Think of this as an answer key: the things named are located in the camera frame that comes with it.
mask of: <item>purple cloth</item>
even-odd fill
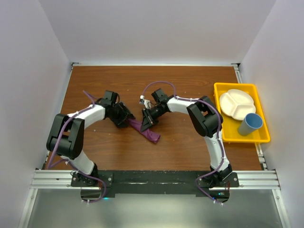
[[[150,140],[153,143],[157,143],[160,139],[160,135],[151,131],[150,129],[147,129],[143,132],[141,132],[142,123],[139,122],[136,119],[127,119],[128,124],[137,130],[140,134],[142,134],[144,137],[146,137],[148,140]]]

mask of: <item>gray floor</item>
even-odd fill
[[[234,190],[224,206],[192,195],[120,194],[87,205],[80,190],[39,190],[30,228],[280,228],[271,190]]]

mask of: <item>metal frame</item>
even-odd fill
[[[232,64],[236,72],[237,81],[242,83],[242,77],[238,68],[238,64]],[[267,169],[264,154],[259,143],[256,144],[256,152],[261,163],[263,171],[234,171],[238,174],[239,187],[230,188],[234,190],[272,190],[277,210],[284,228],[291,227],[290,220],[282,199],[279,180],[276,171]],[[38,189],[83,189],[93,190],[97,187],[71,187],[72,176],[71,171],[54,171],[54,170],[36,170],[26,204],[20,219],[19,228],[26,228],[34,207]],[[213,188],[213,190],[222,190],[222,188]]]

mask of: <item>cup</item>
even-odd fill
[[[263,119],[256,113],[249,113],[238,128],[238,133],[247,136],[263,126]]]

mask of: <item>wooden table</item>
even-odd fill
[[[237,82],[233,67],[76,66],[61,113],[73,113],[90,104],[82,90],[96,97],[110,90],[119,93],[121,101],[141,121],[143,105],[139,105],[139,97],[146,85],[158,80],[174,83],[179,96],[207,95],[213,102],[215,82]],[[151,93],[158,88],[167,95],[173,94],[169,85],[155,84],[147,90],[146,99],[152,100]],[[97,122],[85,131],[84,151],[101,170],[209,170],[206,144],[188,115],[167,113],[159,121],[152,128],[161,135],[157,144],[131,127],[117,129],[109,119]],[[261,170],[254,144],[225,143],[225,149],[234,170]],[[60,164],[54,169],[71,168]]]

